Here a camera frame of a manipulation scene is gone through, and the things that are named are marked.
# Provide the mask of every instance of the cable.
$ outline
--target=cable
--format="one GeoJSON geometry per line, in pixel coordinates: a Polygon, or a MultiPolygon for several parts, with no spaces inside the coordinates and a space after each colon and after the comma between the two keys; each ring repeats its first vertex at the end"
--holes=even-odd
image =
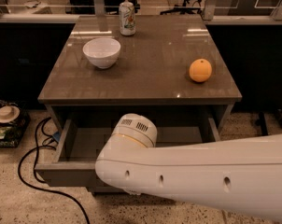
{"type": "MultiPolygon", "coordinates": [[[[89,218],[88,218],[88,216],[87,216],[87,213],[86,213],[84,207],[81,205],[81,203],[80,203],[77,199],[75,199],[74,197],[72,197],[71,195],[69,195],[69,194],[67,194],[67,193],[64,193],[64,192],[61,192],[61,191],[58,191],[58,190],[43,189],[43,188],[34,186],[34,185],[32,185],[32,184],[26,182],[26,181],[22,178],[22,176],[21,176],[21,165],[22,165],[22,163],[24,162],[24,160],[25,160],[31,153],[33,153],[34,151],[36,151],[35,165],[34,165],[34,168],[33,168],[33,169],[34,169],[34,174],[35,174],[35,166],[36,166],[36,164],[37,164],[37,162],[38,162],[39,149],[40,149],[40,148],[50,148],[50,149],[56,150],[56,147],[50,146],[49,144],[45,144],[45,145],[43,145],[43,146],[39,146],[39,145],[38,145],[38,140],[37,140],[37,131],[38,131],[38,128],[39,128],[41,125],[42,125],[42,127],[44,127],[44,125],[45,125],[49,120],[50,120],[50,118],[45,118],[45,119],[41,120],[41,121],[37,124],[37,126],[36,126],[36,128],[35,128],[35,144],[36,144],[36,147],[34,147],[34,148],[32,148],[31,150],[29,150],[29,151],[21,158],[21,160],[20,160],[20,162],[19,162],[19,166],[18,166],[18,176],[19,176],[19,179],[21,180],[21,182],[22,182],[23,184],[25,184],[26,186],[28,186],[28,187],[30,187],[30,188],[32,188],[32,189],[37,189],[37,190],[41,190],[41,191],[45,191],[45,192],[49,192],[49,193],[59,194],[59,195],[62,195],[62,196],[64,196],[64,197],[67,197],[67,198],[71,199],[71,200],[74,201],[74,202],[78,205],[78,207],[81,209],[81,211],[82,211],[82,213],[83,213],[83,215],[84,215],[84,217],[85,217],[85,219],[86,219],[87,224],[90,224],[89,218]]],[[[39,178],[37,179],[37,181],[38,181],[38,182],[41,181],[42,183],[45,183],[44,181],[40,180],[39,178]]]]}
{"type": "Polygon", "coordinates": [[[56,141],[52,137],[48,137],[44,141],[42,141],[42,146],[48,146],[53,142],[56,142],[56,141]]]}
{"type": "Polygon", "coordinates": [[[46,125],[46,123],[47,123],[49,120],[50,120],[50,118],[44,119],[43,122],[42,122],[42,126],[41,126],[41,132],[42,132],[44,135],[46,135],[47,137],[51,137],[51,134],[48,134],[48,133],[45,132],[45,125],[46,125]]]}

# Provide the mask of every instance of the can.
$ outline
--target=can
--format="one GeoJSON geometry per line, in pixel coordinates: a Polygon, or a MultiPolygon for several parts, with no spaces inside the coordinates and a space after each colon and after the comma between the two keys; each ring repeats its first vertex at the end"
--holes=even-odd
{"type": "Polygon", "coordinates": [[[120,4],[120,32],[123,35],[135,34],[134,4],[123,2],[120,4]]]}

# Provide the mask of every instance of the desk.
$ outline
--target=desk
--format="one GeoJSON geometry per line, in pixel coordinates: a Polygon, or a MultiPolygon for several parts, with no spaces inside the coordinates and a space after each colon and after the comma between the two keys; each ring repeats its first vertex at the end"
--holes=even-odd
{"type": "Polygon", "coordinates": [[[153,120],[159,143],[217,141],[241,94],[199,15],[136,16],[133,36],[120,34],[118,16],[84,16],[38,100],[62,138],[55,162],[36,170],[51,186],[104,191],[104,186],[95,187],[91,170],[121,115],[138,113],[153,120]],[[121,43],[119,59],[106,70],[90,65],[82,53],[84,44],[98,36],[121,43]],[[201,84],[188,76],[190,63],[199,58],[213,67],[211,78],[201,84]],[[69,176],[82,172],[70,181],[69,176]]]}

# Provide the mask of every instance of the terrazzo floor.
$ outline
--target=terrazzo floor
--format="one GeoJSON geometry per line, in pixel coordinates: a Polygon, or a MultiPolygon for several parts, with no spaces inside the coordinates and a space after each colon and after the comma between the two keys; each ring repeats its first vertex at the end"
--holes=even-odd
{"type": "MultiPolygon", "coordinates": [[[[30,124],[17,148],[0,148],[0,223],[86,223],[83,213],[72,200],[61,195],[47,193],[25,186],[18,177],[21,157],[35,147],[35,127],[48,117],[45,110],[29,110],[30,124]]],[[[220,134],[222,140],[261,135],[256,126],[255,113],[232,113],[220,134]]],[[[282,133],[273,114],[265,114],[269,134],[282,133]]],[[[52,121],[45,126],[46,133],[55,133],[52,121]]],[[[46,136],[38,133],[38,140],[46,136]]],[[[50,161],[54,151],[41,150],[40,162],[50,161]]],[[[247,217],[200,206],[194,203],[175,202],[148,195],[101,194],[92,196],[85,188],[49,188],[35,181],[32,168],[35,154],[23,163],[21,175],[30,184],[65,192],[76,198],[85,208],[90,223],[267,223],[272,220],[247,217]]]]}

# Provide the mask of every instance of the electronic device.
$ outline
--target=electronic device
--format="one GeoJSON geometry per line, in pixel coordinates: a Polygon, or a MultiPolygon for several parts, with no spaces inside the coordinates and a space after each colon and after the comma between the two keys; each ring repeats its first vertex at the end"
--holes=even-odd
{"type": "Polygon", "coordinates": [[[53,136],[52,138],[57,142],[59,143],[59,140],[60,140],[60,133],[57,131],[53,136]]]}
{"type": "Polygon", "coordinates": [[[148,119],[123,116],[95,163],[105,183],[282,222],[282,134],[155,147],[148,119]]]}

